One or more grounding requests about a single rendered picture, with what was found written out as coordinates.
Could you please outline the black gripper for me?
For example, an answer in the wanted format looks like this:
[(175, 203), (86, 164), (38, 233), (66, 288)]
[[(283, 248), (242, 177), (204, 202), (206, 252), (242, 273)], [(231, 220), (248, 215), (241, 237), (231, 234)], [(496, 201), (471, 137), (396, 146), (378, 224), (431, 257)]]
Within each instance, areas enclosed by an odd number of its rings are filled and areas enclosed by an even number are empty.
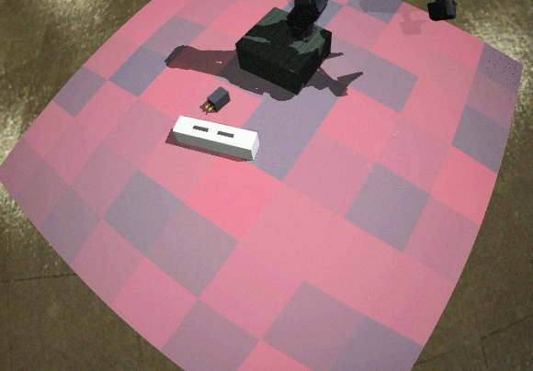
[(430, 19), (440, 21), (455, 18), (457, 4), (455, 0), (436, 0), (427, 4)]

